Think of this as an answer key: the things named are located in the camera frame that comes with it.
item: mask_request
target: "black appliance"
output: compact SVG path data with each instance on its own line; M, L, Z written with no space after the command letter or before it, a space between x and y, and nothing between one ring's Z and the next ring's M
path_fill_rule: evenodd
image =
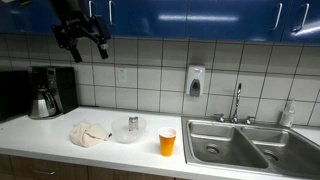
M29 75L34 94L33 103L39 99L37 95L39 94L39 89L46 89L53 97L56 107L54 114L49 114L47 117L39 115L39 118L54 118L60 114L66 114L79 106L73 67L30 67Z
M0 72L0 121L29 111L28 71Z

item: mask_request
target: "orange cup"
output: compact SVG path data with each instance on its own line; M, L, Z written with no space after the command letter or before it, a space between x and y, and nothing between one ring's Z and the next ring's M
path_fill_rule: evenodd
M160 153L163 156L171 156L172 149L174 145L174 140L176 139L176 130L173 128L160 128L159 131L160 138Z

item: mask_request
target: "towel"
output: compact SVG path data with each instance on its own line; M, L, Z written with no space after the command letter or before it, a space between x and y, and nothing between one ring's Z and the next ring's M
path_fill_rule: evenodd
M74 125L70 138L75 145L91 147L103 141L107 141L111 133L105 131L99 124L90 124L82 121Z

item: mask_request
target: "countertop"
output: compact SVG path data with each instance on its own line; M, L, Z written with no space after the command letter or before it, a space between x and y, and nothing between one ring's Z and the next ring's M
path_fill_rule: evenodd
M73 125L82 120L99 123L111 132L111 123L121 117L138 116L147 120L144 137L131 144L121 144L112 137L90 148L71 143ZM172 156L159 153L160 127L173 127L177 137ZM320 144L320 128L294 126L303 136ZM0 124L0 153L88 166L135 171L186 179L290 179L223 168L206 168L185 162L181 117L135 111L80 107L52 120L31 120L21 116Z

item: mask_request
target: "sink basin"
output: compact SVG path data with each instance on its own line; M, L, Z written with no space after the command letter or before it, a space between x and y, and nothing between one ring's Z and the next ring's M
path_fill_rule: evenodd
M267 168L268 163L232 126L189 123L193 155L200 161Z
M182 128L188 164L320 179L320 147L291 129L188 117Z
M293 132L248 127L242 128L242 132L278 168L320 176L319 148Z

